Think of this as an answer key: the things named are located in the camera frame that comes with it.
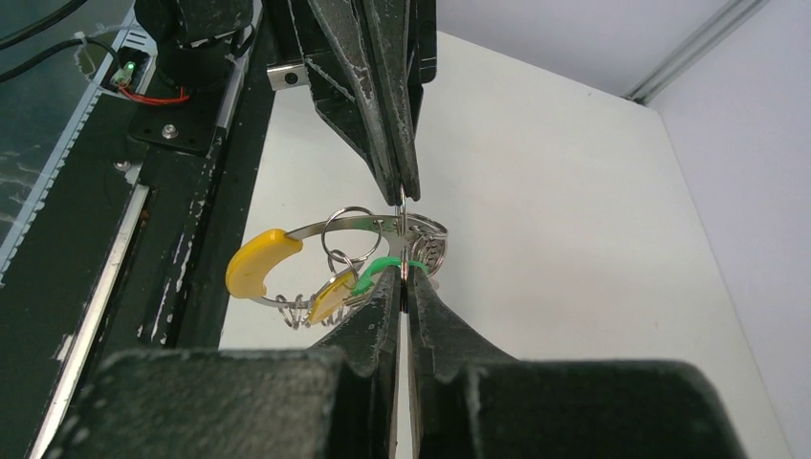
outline yellow plastic tag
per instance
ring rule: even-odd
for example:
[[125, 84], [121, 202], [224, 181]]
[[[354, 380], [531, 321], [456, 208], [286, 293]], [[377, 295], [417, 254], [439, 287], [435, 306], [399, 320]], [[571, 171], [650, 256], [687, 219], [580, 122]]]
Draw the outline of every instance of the yellow plastic tag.
[[322, 290], [313, 301], [313, 309], [308, 317], [310, 323], [315, 325], [328, 318], [352, 294], [354, 288], [355, 276], [352, 273], [345, 273], [335, 279], [335, 282]]
[[270, 229], [254, 237], [234, 254], [226, 270], [226, 287], [236, 298], [259, 298], [267, 293], [265, 277], [282, 260], [299, 253], [302, 241], [284, 229]]

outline connector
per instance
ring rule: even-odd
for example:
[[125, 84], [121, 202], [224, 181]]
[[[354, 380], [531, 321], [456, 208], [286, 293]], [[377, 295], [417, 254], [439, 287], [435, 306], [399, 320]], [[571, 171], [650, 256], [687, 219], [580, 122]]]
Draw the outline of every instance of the connector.
[[132, 81], [132, 74], [135, 73], [135, 62], [129, 61], [118, 69], [110, 78], [110, 82], [115, 86], [126, 86]]

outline keychain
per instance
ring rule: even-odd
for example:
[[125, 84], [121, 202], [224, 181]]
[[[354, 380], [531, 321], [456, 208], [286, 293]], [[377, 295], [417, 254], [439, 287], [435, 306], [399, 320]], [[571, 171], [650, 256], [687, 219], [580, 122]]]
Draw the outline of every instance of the keychain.
[[[362, 212], [365, 215], [340, 218], [346, 212]], [[350, 258], [343, 251], [327, 247], [326, 233], [338, 230], [371, 231], [376, 232], [378, 238], [367, 253]], [[332, 277], [306, 299], [305, 295], [297, 295], [294, 301], [288, 301], [283, 295], [270, 299], [264, 284], [267, 274], [284, 259], [300, 252], [304, 239], [318, 235], [327, 254]], [[248, 298], [277, 308], [285, 323], [293, 329], [319, 322], [324, 326], [333, 326], [340, 323], [349, 311], [365, 302], [372, 290], [372, 275], [386, 266], [401, 264], [400, 255], [404, 251], [410, 253], [409, 265], [418, 266], [428, 276], [434, 275], [445, 261], [447, 238], [445, 227], [415, 213], [407, 216], [375, 215], [367, 208], [341, 208], [323, 222], [293, 231], [270, 229], [253, 238], [231, 259], [226, 271], [226, 286], [234, 297]], [[360, 269], [383, 239], [388, 243], [388, 257], [372, 262], [362, 277]], [[346, 268], [337, 271], [335, 262]]]

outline bolt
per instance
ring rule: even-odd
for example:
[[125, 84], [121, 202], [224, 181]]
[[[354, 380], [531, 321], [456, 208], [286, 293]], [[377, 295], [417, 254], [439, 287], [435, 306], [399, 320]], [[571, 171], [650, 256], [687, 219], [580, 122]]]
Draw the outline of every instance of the bolt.
[[164, 139], [174, 139], [178, 135], [177, 127], [174, 124], [167, 124], [161, 131], [161, 135], [164, 136]]
[[113, 164], [113, 167], [120, 170], [121, 172], [126, 172], [127, 170], [129, 170], [130, 167], [132, 167], [132, 164], [129, 163], [128, 161], [116, 161]]

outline red wire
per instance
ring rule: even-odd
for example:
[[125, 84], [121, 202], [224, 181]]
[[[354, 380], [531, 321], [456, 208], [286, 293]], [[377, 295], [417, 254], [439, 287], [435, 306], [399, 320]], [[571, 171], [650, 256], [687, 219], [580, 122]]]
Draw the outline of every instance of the red wire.
[[186, 90], [184, 88], [180, 88], [180, 96], [177, 98], [148, 98], [146, 96], [142, 96], [140, 94], [133, 94], [131, 93], [126, 86], [119, 86], [121, 93], [127, 96], [128, 98], [135, 100], [136, 102], [144, 103], [146, 105], [172, 105], [177, 103], [185, 102], [189, 99], [189, 95], [186, 94]]

